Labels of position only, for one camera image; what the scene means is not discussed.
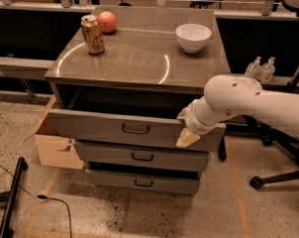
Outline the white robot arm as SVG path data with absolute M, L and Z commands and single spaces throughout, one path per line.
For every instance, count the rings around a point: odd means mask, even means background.
M 176 146 L 186 148 L 220 122 L 250 116 L 299 140 L 299 94 L 264 90 L 253 78 L 220 74 L 210 78 L 201 98 L 183 108 Z

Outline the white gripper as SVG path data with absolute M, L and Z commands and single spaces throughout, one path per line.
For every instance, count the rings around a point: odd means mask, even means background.
M 176 146 L 186 148 L 200 139 L 200 135 L 213 130 L 221 121 L 223 112 L 214 110 L 204 97 L 195 99 L 184 107 L 177 115 L 184 120 L 187 128 L 183 128 Z

